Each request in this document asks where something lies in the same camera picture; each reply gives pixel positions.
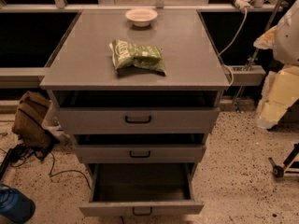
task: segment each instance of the blue bucket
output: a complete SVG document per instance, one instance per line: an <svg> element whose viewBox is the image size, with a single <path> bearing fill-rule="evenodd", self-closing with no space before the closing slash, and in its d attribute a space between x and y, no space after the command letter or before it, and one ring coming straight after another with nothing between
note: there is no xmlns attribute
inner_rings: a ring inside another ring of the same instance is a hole
<svg viewBox="0 0 299 224"><path fill-rule="evenodd" d="M0 184L0 215L14 223L24 223L32 217L35 210L35 203L24 194Z"/></svg>

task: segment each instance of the black drawer handle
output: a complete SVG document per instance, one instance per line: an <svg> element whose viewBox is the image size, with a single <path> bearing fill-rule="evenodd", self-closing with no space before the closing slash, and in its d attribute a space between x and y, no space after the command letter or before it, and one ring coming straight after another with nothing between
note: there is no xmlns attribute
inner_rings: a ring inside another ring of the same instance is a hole
<svg viewBox="0 0 299 224"><path fill-rule="evenodd" d="M148 116L146 120L133 120L132 118L130 119L128 116L125 116L124 120L127 123L150 123L151 122L151 116Z"/></svg>
<svg viewBox="0 0 299 224"><path fill-rule="evenodd" d="M133 207L133 215L134 216L150 216L152 214L152 207L150 207L150 210L148 213L137 213L135 211L135 208Z"/></svg>
<svg viewBox="0 0 299 224"><path fill-rule="evenodd" d="M143 158L143 159L149 158L150 157L150 150L148 151L148 154L145 154L145 155L134 155L133 152L130 151L130 157L134 158L134 159L136 159L136 158Z"/></svg>

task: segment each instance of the terrazzo floor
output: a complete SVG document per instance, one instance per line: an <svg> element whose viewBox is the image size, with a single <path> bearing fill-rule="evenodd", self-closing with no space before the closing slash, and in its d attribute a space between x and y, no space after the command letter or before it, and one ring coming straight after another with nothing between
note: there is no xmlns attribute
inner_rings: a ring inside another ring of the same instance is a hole
<svg viewBox="0 0 299 224"><path fill-rule="evenodd" d="M78 206L89 200L90 189L79 173L49 177L53 157L43 162L32 156L19 168L8 166L1 183L18 189L36 204L27 223L64 224L295 224L299 220L299 175L275 179L268 158L282 165L299 141L298 125L280 125L272 131L255 127L253 105L236 113L230 104L221 104L216 126L207 140L206 154L192 181L195 200L205 206L195 216L85 217ZM15 146L11 133L13 114L0 115L0 148ZM56 145L53 173L80 170L71 144ZM0 161L5 153L0 151ZM0 217L1 224L9 224Z"/></svg>

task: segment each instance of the white bowl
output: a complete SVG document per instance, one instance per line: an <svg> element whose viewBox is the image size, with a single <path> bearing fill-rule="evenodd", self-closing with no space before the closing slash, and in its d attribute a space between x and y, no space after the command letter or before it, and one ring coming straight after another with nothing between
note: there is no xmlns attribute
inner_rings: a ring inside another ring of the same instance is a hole
<svg viewBox="0 0 299 224"><path fill-rule="evenodd" d="M150 25L150 22L157 18L158 13L149 8L133 8L128 10L124 16L127 20L131 21L133 25L145 27Z"/></svg>

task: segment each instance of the brown bag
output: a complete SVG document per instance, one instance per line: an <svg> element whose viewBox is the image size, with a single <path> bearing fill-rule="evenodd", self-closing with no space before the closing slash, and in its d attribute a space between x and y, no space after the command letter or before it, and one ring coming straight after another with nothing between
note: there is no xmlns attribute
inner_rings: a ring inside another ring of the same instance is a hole
<svg viewBox="0 0 299 224"><path fill-rule="evenodd" d="M12 132L34 150L45 152L53 141L52 135L42 128L49 107L50 100L38 92L28 91L20 99Z"/></svg>

